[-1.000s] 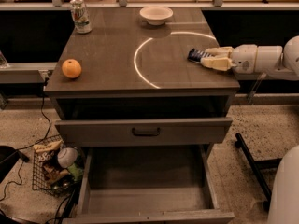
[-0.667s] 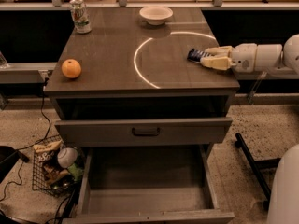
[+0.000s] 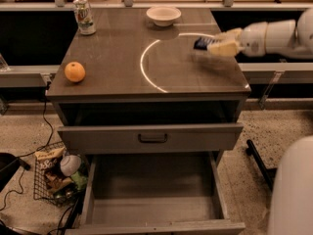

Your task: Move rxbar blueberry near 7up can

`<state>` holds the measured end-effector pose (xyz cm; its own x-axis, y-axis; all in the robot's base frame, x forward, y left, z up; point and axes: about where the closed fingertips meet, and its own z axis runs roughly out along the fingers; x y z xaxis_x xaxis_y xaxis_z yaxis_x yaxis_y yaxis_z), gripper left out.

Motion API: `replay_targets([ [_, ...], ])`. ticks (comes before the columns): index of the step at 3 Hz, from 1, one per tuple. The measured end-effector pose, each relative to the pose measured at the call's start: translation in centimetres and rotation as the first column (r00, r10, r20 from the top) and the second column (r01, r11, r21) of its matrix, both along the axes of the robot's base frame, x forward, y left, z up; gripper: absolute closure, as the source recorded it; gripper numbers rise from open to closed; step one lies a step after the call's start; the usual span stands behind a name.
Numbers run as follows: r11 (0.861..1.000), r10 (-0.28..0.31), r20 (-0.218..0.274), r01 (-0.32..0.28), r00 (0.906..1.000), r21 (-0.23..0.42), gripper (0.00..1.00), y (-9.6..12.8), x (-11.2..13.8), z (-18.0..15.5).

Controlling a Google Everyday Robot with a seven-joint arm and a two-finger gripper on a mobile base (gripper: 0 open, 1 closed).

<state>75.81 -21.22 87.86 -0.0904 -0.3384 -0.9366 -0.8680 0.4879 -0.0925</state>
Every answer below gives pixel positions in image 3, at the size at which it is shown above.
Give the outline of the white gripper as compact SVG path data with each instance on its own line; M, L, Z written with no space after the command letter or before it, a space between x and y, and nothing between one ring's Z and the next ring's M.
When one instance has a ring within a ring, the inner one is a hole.
M252 23L244 29L240 27L223 31L214 35L214 38L222 42L212 43L207 46L211 55L221 57L235 57L242 51L248 57L262 57L266 54L265 36L268 23ZM241 37L242 46L235 40L223 41L227 39L239 39Z

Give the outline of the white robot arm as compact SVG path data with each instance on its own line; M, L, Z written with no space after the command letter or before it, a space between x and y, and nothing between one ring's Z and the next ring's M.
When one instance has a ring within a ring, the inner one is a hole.
M313 10L298 20L253 23L216 34L204 43L209 54L248 57L313 54ZM313 136L289 146L280 160L271 198L267 235L313 235Z

